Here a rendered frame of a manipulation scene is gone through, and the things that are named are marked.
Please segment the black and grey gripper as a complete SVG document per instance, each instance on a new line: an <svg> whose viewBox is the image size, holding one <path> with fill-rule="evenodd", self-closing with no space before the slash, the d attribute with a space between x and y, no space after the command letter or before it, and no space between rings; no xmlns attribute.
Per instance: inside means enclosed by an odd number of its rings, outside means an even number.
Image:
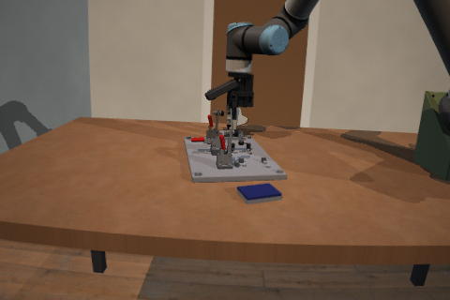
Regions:
<svg viewBox="0 0 450 300"><path fill-rule="evenodd" d="M241 109L238 107L253 107L253 75L228 72L228 77L234 77L233 79L236 80L238 85L227 93L227 128L235 130L237 126L248 122L248 119L243 116Z"/></svg>

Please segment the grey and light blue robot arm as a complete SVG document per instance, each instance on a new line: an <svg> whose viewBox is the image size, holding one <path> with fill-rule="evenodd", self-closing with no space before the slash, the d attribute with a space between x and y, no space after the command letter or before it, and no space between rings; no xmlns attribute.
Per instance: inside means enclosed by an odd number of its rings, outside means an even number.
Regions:
<svg viewBox="0 0 450 300"><path fill-rule="evenodd" d="M413 0L450 76L450 0ZM252 54L279 55L291 39L308 24L319 0L287 0L277 16L262 26L235 22L228 26L226 71L251 72ZM272 26L271 26L272 25ZM289 34L289 35L288 35ZM238 87L235 80L208 90L205 97L214 100ZM439 114L450 131L450 89L439 102Z"/></svg>

